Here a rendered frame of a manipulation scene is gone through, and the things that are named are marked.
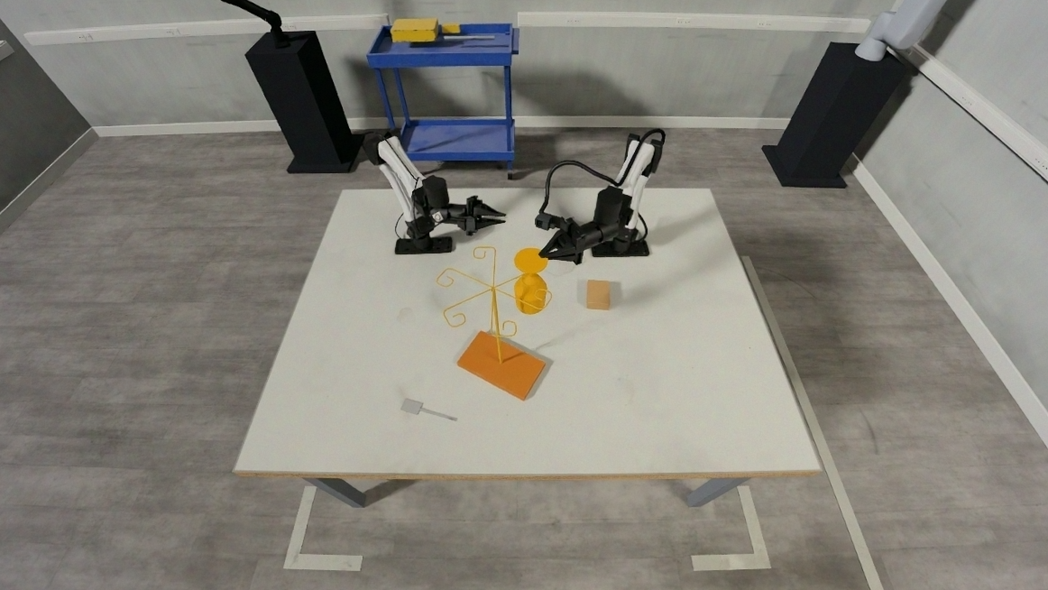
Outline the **amber wine glass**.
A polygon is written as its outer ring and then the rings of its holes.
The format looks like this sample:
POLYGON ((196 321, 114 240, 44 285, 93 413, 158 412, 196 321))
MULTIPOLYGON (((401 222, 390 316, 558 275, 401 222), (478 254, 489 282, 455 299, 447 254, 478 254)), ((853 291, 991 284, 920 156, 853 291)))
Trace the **amber wine glass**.
POLYGON ((524 272, 524 276, 521 276, 521 278, 519 278, 515 283, 515 298, 523 300, 523 302, 527 302, 528 304, 537 307, 533 309, 530 305, 519 302, 519 300, 515 299, 517 309, 525 314, 539 313, 539 311, 544 308, 546 302, 547 291, 544 290, 547 290, 547 283, 538 276, 538 272, 545 270, 548 264, 548 259, 539 258, 539 252, 541 252, 541 249, 525 248, 521 249, 521 252, 517 252, 515 255, 515 266, 517 267, 517 270, 524 272), (536 294, 542 300, 534 297, 534 292, 539 290, 539 288, 544 288, 544 290, 540 290, 536 294))

